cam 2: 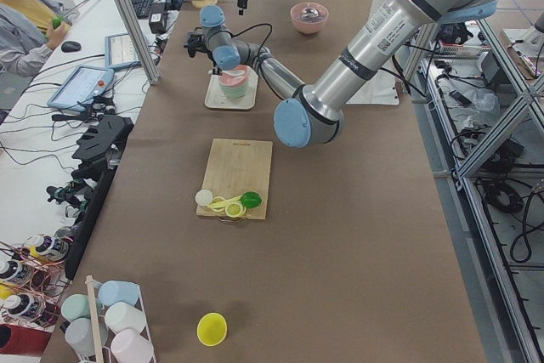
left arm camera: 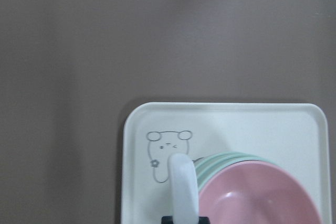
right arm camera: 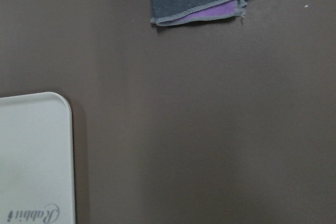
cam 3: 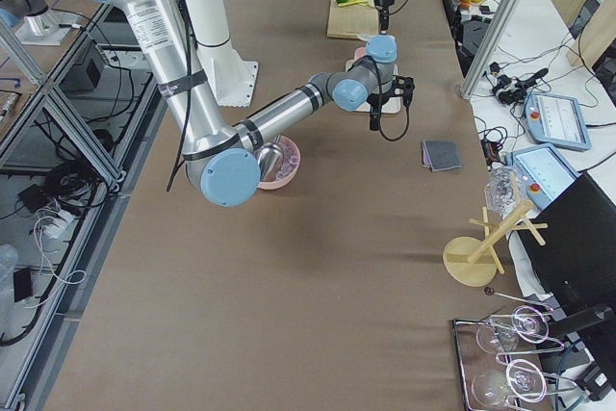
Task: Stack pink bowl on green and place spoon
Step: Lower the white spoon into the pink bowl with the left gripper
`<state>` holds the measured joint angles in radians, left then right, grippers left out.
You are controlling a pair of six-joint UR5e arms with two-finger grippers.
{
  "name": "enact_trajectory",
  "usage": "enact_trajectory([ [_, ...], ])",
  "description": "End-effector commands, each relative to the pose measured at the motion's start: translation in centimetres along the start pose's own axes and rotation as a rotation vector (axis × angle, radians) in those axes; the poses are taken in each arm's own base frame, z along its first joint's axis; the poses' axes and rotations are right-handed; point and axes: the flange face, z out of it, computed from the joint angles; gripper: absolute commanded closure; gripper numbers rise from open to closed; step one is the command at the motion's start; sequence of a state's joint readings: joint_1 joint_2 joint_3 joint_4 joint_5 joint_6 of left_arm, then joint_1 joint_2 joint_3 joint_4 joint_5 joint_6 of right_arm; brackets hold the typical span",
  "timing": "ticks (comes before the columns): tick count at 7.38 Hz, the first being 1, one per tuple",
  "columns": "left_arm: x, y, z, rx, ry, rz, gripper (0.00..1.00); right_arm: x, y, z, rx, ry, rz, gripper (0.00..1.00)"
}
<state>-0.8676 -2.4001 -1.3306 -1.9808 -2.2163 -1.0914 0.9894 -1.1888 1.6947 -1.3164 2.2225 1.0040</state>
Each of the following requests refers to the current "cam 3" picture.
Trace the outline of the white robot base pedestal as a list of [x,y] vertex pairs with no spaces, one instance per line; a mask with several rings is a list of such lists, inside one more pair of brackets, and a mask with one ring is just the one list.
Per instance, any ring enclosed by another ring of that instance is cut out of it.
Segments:
[[197,56],[220,106],[250,106],[259,65],[235,50],[223,0],[186,0]]

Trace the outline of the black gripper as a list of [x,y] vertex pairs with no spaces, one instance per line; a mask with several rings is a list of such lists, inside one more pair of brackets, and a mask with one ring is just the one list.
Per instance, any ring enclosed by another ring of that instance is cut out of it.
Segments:
[[378,31],[388,31],[389,29],[389,9],[394,4],[394,0],[374,0],[378,10]]
[[368,97],[367,103],[370,105],[370,124],[369,128],[371,131],[379,131],[380,130],[380,119],[382,116],[382,107],[383,100],[381,95],[370,95]]

